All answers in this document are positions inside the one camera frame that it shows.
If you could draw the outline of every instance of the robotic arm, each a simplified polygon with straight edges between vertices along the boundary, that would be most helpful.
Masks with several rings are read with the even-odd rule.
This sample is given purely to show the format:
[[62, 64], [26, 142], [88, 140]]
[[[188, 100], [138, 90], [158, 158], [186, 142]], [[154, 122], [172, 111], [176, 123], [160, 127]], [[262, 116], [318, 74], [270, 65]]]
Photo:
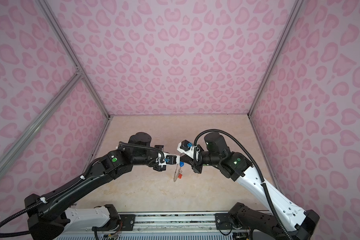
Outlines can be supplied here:
[[[275, 214], [262, 214], [237, 203], [229, 211], [233, 227], [249, 226], [276, 239], [310, 239], [319, 220], [319, 216], [313, 210], [304, 211], [268, 181], [261, 182], [262, 176], [260, 177], [254, 168], [253, 162], [241, 153], [231, 152], [224, 137], [217, 132], [207, 134], [204, 140], [208, 151], [204, 151], [197, 144], [194, 146], [187, 140], [181, 142], [178, 151], [184, 155], [180, 157], [163, 152], [162, 145], [150, 147], [151, 137], [147, 133], [138, 132], [130, 137], [128, 143], [120, 142], [116, 150], [92, 161], [82, 175], [67, 184], [43, 196], [32, 194], [26, 197], [26, 208], [0, 222], [0, 227], [27, 213], [29, 230], [0, 233], [0, 237], [31, 234], [34, 240], [52, 240], [67, 230], [91, 226], [95, 232], [114, 230], [117, 227], [120, 230], [120, 217], [113, 205], [105, 205], [95, 210], [69, 207], [94, 189], [130, 172], [134, 165], [147, 165], [160, 172], [166, 170], [166, 165], [179, 164], [182, 161], [190, 164], [196, 173], [202, 172], [203, 165], [218, 168], [225, 177], [244, 186], [270, 210], [272, 207], [268, 199], [272, 199], [271, 205], [273, 203], [279, 220]], [[265, 194], [262, 184], [266, 184], [268, 194]]]

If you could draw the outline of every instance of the white cable tie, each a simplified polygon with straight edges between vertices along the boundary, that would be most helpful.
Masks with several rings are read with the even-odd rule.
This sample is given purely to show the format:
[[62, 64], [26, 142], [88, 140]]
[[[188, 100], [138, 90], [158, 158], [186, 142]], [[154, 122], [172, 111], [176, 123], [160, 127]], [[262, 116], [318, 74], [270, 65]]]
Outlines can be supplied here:
[[45, 197], [41, 197], [40, 200], [44, 203], [47, 204], [48, 202], [45, 200]]

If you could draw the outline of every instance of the pink wall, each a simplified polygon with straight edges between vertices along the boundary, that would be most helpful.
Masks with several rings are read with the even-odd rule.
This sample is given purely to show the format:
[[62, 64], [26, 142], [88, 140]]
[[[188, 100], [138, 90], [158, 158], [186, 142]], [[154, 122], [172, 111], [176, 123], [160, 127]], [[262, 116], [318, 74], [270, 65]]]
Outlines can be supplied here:
[[72, 76], [31, 0], [0, 1], [0, 156]]
[[[0, 221], [24, 209], [24, 198], [50, 192], [77, 177], [88, 161], [104, 117], [79, 82], [0, 181]], [[1, 232], [28, 229], [26, 215]]]
[[360, 239], [360, 1], [308, 2], [254, 122], [315, 239]]
[[51, 0], [112, 114], [247, 113], [294, 0]]

